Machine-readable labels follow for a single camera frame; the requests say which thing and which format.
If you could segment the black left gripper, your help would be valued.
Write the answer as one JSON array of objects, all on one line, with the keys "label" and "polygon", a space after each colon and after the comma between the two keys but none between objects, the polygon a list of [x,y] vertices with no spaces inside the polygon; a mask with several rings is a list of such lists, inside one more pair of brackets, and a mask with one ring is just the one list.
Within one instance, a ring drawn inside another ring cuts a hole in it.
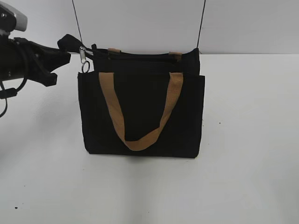
[{"label": "black left gripper", "polygon": [[57,84],[57,74],[47,70],[55,70],[70,62],[71,55],[60,49],[45,47],[25,38],[16,37],[9,40],[15,54],[20,58],[15,60],[12,68],[14,79],[27,78],[46,87]]}]

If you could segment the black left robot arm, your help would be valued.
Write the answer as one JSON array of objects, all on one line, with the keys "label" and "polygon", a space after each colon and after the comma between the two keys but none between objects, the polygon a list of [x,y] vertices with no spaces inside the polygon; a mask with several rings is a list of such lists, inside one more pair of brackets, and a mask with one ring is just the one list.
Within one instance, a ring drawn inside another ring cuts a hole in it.
[{"label": "black left robot arm", "polygon": [[46,87],[56,85],[57,74],[53,71],[68,64],[71,55],[23,37],[9,37],[13,31],[26,31],[27,24],[25,14],[0,2],[0,80],[22,78]]}]

